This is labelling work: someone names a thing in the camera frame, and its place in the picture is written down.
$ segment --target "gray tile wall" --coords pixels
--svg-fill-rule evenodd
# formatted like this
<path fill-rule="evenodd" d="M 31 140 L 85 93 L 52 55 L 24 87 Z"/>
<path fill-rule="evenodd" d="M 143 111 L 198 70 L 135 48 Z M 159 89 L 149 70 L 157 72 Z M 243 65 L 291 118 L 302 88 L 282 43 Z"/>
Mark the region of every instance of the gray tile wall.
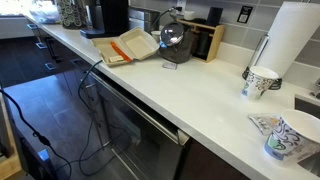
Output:
<path fill-rule="evenodd" d="M 195 11 L 196 17 L 207 18 L 210 7 L 221 7 L 220 22 L 226 26 L 223 42 L 255 49 L 260 37 L 268 32 L 283 0 L 187 0 L 186 10 Z M 175 6 L 177 0 L 131 0 L 131 5 L 164 11 Z M 241 7 L 252 6 L 247 24 L 237 22 Z M 166 15 L 161 25 L 171 21 Z M 296 61 L 320 67 L 320 27 L 301 51 Z"/>

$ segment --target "cabinet door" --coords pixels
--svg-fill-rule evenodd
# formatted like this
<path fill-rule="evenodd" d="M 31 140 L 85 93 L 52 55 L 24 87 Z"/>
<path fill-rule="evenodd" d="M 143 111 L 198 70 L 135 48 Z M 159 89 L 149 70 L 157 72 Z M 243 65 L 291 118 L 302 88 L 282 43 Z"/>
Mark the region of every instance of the cabinet door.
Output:
<path fill-rule="evenodd" d="M 179 174 L 179 180 L 249 179 L 195 140 L 184 157 Z"/>

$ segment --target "coffee maker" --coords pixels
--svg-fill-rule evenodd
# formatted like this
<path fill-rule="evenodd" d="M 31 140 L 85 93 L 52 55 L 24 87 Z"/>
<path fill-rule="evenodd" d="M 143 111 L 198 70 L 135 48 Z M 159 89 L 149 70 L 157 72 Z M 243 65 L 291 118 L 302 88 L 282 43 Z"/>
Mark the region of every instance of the coffee maker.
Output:
<path fill-rule="evenodd" d="M 88 39 L 119 36 L 129 30 L 128 0 L 97 0 L 86 5 L 86 10 L 87 27 L 80 33 Z"/>

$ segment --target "floor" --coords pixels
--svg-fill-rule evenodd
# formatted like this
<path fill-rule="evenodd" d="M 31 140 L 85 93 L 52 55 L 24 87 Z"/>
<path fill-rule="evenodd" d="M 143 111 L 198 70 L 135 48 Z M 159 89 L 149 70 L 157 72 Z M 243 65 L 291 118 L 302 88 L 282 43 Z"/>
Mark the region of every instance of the floor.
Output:
<path fill-rule="evenodd" d="M 21 106 L 25 119 L 51 141 L 52 146 L 60 155 L 66 157 L 69 161 L 79 159 L 85 146 L 91 118 L 82 102 L 62 88 L 55 76 L 7 87 L 5 91 Z M 10 106 L 18 129 L 34 149 L 37 152 L 47 149 L 55 169 L 63 165 L 64 161 L 54 156 L 47 147 L 40 144 L 37 138 L 32 136 L 31 130 L 18 117 L 16 108 L 13 104 L 10 104 Z M 93 127 L 89 148 L 84 157 L 87 157 L 99 147 L 101 146 Z M 101 150 L 91 159 L 83 162 L 83 169 L 87 173 L 93 172 L 102 167 L 113 156 L 109 148 L 104 151 Z M 90 177 L 81 174 L 78 163 L 73 163 L 72 167 L 71 179 L 132 179 L 117 158 L 113 158 L 100 173 Z M 66 179 L 68 172 L 67 166 L 58 171 L 59 179 Z"/>
<path fill-rule="evenodd" d="M 39 49 L 35 37 L 0 40 L 0 82 L 2 87 L 55 74 L 45 67 L 51 61 L 47 49 Z"/>

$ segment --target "dishwasher handle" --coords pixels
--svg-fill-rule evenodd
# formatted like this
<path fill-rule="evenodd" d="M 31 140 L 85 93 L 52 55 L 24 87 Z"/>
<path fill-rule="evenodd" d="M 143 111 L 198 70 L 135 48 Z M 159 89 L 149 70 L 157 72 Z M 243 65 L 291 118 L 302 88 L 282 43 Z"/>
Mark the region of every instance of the dishwasher handle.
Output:
<path fill-rule="evenodd" d="M 103 87 L 108 89 L 112 94 L 117 96 L 119 99 L 121 99 L 124 103 L 126 103 L 130 108 L 135 110 L 140 116 L 142 116 L 144 119 L 146 119 L 150 124 L 152 124 L 154 127 L 156 127 L 159 131 L 161 131 L 164 135 L 166 135 L 168 138 L 170 138 L 174 143 L 184 146 L 187 141 L 190 139 L 190 136 L 183 132 L 182 130 L 178 129 L 177 132 L 172 132 L 168 128 L 164 127 L 161 123 L 159 123 L 157 120 L 155 120 L 153 117 L 151 117 L 148 113 L 146 113 L 142 108 L 137 106 L 135 103 L 133 103 L 131 100 L 129 100 L 127 97 L 125 97 L 121 92 L 113 88 L 111 85 L 109 85 L 107 82 L 102 80 L 98 75 L 91 72 L 90 75 L 98 81 Z"/>

